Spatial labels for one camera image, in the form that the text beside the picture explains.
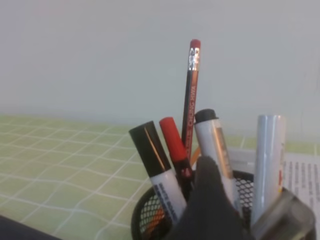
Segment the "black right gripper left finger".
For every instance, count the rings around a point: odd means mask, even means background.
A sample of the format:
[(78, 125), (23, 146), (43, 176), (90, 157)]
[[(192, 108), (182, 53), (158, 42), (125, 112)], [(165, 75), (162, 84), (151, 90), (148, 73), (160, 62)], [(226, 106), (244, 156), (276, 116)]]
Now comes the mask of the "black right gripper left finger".
[(200, 156), (195, 186), (179, 222), (166, 240), (251, 240), (224, 190), (215, 161)]

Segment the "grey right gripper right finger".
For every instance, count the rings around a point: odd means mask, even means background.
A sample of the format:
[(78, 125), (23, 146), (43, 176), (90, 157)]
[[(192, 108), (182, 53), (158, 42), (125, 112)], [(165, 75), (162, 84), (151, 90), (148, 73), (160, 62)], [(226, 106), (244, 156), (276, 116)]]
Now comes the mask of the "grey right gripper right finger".
[(256, 240), (315, 240), (316, 216), (285, 189), (251, 227), (251, 235)]

